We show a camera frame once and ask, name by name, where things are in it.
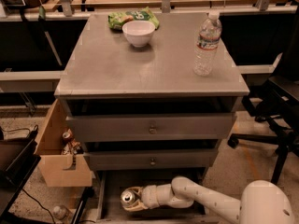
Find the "cabinet top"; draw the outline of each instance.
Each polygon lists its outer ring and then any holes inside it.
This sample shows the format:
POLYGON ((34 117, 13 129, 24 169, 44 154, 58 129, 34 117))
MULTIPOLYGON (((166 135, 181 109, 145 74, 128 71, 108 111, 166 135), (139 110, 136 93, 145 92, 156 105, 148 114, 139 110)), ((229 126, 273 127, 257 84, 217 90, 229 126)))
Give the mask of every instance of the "cabinet top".
POLYGON ((205 13, 155 14, 160 27, 136 49, 107 15, 88 19, 55 92, 61 98, 242 96, 249 89, 221 41, 208 77, 193 72, 205 13))

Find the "white bowl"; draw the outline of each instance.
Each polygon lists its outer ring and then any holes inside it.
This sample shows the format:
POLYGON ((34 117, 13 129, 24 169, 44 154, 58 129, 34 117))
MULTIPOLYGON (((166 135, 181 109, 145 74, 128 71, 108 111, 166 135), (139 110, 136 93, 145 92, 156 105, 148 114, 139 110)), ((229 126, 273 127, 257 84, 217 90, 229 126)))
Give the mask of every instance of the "white bowl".
POLYGON ((150 21, 129 21, 122 26, 125 38, 134 47, 146 46, 155 31, 155 25, 150 21))

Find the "bottle label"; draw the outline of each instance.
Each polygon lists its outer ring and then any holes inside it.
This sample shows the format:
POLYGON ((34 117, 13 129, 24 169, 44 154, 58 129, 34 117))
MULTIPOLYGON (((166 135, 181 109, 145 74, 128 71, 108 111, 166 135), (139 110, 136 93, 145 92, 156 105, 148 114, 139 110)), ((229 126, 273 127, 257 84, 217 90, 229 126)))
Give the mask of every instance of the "bottle label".
POLYGON ((197 39, 197 47, 204 50, 213 50, 218 47, 220 38, 217 37, 205 37, 203 35, 199 35, 197 39))

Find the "open cardboard box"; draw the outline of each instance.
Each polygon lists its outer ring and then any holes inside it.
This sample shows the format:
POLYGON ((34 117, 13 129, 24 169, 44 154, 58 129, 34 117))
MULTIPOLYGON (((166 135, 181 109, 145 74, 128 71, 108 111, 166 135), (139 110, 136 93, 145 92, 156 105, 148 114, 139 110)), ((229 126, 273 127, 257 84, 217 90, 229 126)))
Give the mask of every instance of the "open cardboard box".
POLYGON ((65 118, 64 109, 56 100, 36 137, 36 155, 41 157, 38 168, 49 187, 90 187, 93 174, 83 155, 76 156, 76 165, 73 155, 61 155, 62 135, 68 130, 65 118))

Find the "gray drawer front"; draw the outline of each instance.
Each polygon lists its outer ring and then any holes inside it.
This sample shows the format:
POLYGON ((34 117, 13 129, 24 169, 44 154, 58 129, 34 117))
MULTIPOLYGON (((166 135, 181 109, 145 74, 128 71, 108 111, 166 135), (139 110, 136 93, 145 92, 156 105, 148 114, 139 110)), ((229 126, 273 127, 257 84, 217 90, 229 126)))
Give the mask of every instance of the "gray drawer front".
POLYGON ((217 149, 94 152, 84 156, 91 170, 210 167, 217 149))
POLYGON ((81 116, 66 121, 80 142, 221 139, 231 131, 235 114, 81 116))

